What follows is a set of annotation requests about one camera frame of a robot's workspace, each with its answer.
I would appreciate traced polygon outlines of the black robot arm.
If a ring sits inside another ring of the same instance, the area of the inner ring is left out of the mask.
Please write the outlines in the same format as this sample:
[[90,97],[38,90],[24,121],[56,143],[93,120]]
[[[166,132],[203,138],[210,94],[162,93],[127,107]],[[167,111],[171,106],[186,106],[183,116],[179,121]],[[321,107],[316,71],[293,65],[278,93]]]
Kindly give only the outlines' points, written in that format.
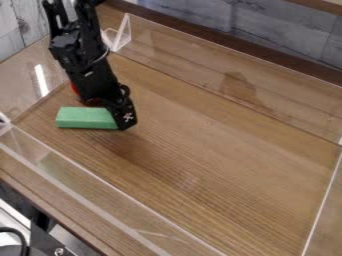
[[42,0],[50,26],[50,52],[59,62],[83,103],[103,107],[117,127],[138,124],[131,89],[110,65],[110,48],[103,42],[97,13],[98,0],[77,0],[71,19],[63,0]]

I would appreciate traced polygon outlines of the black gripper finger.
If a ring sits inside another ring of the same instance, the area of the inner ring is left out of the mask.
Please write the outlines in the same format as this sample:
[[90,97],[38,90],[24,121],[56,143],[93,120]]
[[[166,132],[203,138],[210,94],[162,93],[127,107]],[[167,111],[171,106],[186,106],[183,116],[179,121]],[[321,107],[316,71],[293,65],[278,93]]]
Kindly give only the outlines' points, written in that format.
[[121,99],[126,99],[126,98],[130,97],[130,95],[131,95],[130,87],[127,85],[125,85],[125,84],[121,84],[119,85],[119,98]]
[[137,110],[130,98],[126,98],[121,103],[109,102],[106,108],[113,115],[121,131],[127,130],[138,124]]

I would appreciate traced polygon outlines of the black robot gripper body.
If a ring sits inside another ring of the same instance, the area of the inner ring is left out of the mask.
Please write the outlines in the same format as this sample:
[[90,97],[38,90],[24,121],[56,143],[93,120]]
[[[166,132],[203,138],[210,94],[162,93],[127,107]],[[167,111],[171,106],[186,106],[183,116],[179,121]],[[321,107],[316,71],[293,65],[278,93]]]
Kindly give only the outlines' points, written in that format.
[[109,48],[99,33],[54,33],[50,50],[85,100],[121,103],[119,81],[113,72]]

